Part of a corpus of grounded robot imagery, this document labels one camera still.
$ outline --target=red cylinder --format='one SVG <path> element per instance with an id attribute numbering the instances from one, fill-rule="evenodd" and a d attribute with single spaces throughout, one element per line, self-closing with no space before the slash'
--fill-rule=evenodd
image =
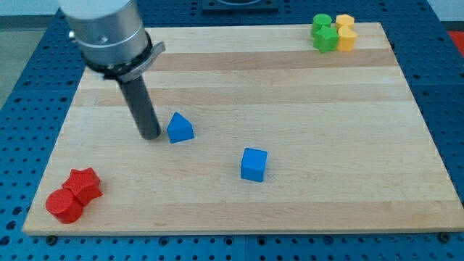
<path id="1" fill-rule="evenodd" d="M 51 193 L 46 199 L 45 208 L 63 224 L 75 222 L 83 211 L 82 204 L 67 188 L 61 188 Z"/>

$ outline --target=blue metal table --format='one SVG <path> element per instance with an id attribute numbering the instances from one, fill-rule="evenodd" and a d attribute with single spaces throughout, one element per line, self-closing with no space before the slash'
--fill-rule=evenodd
<path id="1" fill-rule="evenodd" d="M 464 67 L 426 0 L 280 0 L 278 11 L 202 12 L 139 0 L 147 27 L 381 22 L 464 201 Z M 464 233 L 29 237 L 21 231 L 85 65 L 58 12 L 0 112 L 0 260 L 464 260 Z"/>

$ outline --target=wood grain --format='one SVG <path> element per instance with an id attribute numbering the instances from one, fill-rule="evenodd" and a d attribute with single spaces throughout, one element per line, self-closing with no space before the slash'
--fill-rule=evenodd
<path id="1" fill-rule="evenodd" d="M 151 28 L 167 53 L 144 74 L 165 130 L 140 138 L 112 81 L 85 71 L 23 230 L 30 235 L 462 231 L 464 209 L 378 23 L 320 54 L 310 25 Z M 239 177 L 269 152 L 264 183 Z M 70 168 L 104 196 L 62 225 L 44 209 Z"/>

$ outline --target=yellow block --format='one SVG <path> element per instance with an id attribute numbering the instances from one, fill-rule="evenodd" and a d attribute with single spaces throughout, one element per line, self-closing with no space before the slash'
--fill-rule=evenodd
<path id="1" fill-rule="evenodd" d="M 339 28 L 339 44 L 336 46 L 337 51 L 351 51 L 355 47 L 357 33 L 351 30 L 349 26 L 344 25 Z"/>
<path id="2" fill-rule="evenodd" d="M 335 27 L 338 30 L 342 26 L 348 26 L 349 29 L 353 30 L 355 27 L 355 19 L 354 17 L 348 15 L 348 14 L 341 14 L 336 16 L 335 20 Z"/>

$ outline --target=blue cube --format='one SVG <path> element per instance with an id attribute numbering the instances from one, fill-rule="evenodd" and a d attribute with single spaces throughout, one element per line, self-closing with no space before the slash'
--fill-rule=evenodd
<path id="1" fill-rule="evenodd" d="M 195 137 L 193 125 L 178 112 L 174 113 L 173 118 L 167 126 L 167 134 L 172 144 Z"/>
<path id="2" fill-rule="evenodd" d="M 246 148 L 241 159 L 241 178 L 263 182 L 268 153 L 259 149 Z"/>

